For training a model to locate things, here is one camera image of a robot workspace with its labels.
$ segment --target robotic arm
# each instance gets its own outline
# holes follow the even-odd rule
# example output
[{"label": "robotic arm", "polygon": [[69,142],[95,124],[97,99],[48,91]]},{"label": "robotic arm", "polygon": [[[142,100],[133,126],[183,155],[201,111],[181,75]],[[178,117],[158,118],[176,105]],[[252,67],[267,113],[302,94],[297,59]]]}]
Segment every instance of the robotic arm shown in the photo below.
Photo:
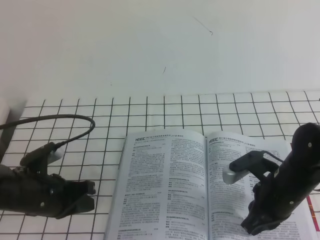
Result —
[{"label": "robotic arm", "polygon": [[20,166],[13,170],[0,164],[0,210],[61,219],[95,209],[94,199],[88,196],[96,193],[94,182],[70,181],[57,174],[48,175],[48,164],[61,157],[58,148],[94,129],[95,122],[91,118],[73,114],[41,116],[1,125],[0,130],[57,118],[87,120],[91,122],[91,127],[79,136],[59,143],[50,142],[26,154],[21,159]]},{"label": "robotic arm", "polygon": [[[265,159],[264,154],[282,164]],[[278,227],[320,183],[320,126],[300,126],[293,135],[292,152],[284,161],[266,151],[251,151],[223,169],[223,181],[233,184],[248,173],[260,182],[253,187],[254,200],[241,226],[257,235]]]}]

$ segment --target open book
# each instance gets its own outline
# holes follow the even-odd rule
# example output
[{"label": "open book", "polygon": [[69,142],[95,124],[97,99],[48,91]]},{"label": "open book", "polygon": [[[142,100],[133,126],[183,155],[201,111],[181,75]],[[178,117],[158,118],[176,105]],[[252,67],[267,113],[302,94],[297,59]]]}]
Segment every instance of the open book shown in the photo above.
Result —
[{"label": "open book", "polygon": [[317,240],[306,200],[272,231],[250,236],[242,229],[258,179],[249,174],[227,185],[222,169],[252,150],[284,160],[291,147],[230,132],[207,138],[188,130],[128,135],[105,239]]}]

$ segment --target wall scratch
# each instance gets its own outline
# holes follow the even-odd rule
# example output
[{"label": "wall scratch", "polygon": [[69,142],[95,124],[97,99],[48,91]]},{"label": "wall scratch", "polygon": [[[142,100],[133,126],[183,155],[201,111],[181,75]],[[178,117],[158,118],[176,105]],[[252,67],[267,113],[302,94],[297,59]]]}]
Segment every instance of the wall scratch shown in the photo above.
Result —
[{"label": "wall scratch", "polygon": [[208,32],[211,33],[211,36],[214,34],[209,28],[207,28],[202,22],[200,22],[195,16],[192,16],[202,27],[204,27]]}]

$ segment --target white table surface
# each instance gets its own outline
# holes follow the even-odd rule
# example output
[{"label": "white table surface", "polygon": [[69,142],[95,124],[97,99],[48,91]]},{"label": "white table surface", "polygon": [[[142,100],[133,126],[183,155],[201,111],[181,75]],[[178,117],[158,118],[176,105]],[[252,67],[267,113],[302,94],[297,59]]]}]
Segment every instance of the white table surface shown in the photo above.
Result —
[{"label": "white table surface", "polygon": [[[128,133],[159,129],[190,129],[205,136],[229,131],[264,139],[292,140],[299,125],[320,122],[320,91],[261,92],[209,95],[30,100],[21,118],[51,114],[80,114],[96,121],[89,136],[64,147],[62,159],[49,174],[96,184],[96,208],[56,220],[0,212],[1,240],[102,240],[115,182]],[[2,164],[16,167],[25,153],[48,141],[60,142],[88,128],[82,120],[57,119],[20,125]],[[320,194],[310,195],[320,221]]]}]

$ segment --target black cable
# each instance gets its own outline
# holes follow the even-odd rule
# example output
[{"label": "black cable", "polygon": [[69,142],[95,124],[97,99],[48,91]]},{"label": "black cable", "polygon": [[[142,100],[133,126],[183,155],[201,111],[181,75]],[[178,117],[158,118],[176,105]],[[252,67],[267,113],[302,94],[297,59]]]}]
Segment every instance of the black cable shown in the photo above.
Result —
[{"label": "black cable", "polygon": [[82,116],[82,115],[77,115],[77,114],[59,114],[59,115],[47,115],[47,116],[36,116],[36,117],[30,117],[30,118],[26,118],[26,119],[22,119],[19,121],[13,121],[10,123],[6,123],[3,125],[0,125],[0,130],[3,129],[8,129],[8,128],[12,128],[21,124],[27,124],[27,123],[33,123],[33,122],[38,122],[38,121],[43,121],[43,120],[49,120],[49,119],[82,119],[82,120],[86,120],[89,121],[91,123],[90,128],[85,131],[84,133],[78,135],[78,136],[74,136],[68,140],[62,141],[62,142],[58,142],[55,144],[56,150],[60,147],[62,147],[63,145],[70,143],[74,140],[77,140],[79,138],[82,138],[83,136],[89,134],[90,132],[92,132],[92,130],[95,128],[96,123],[93,119],[91,119],[88,116]]}]

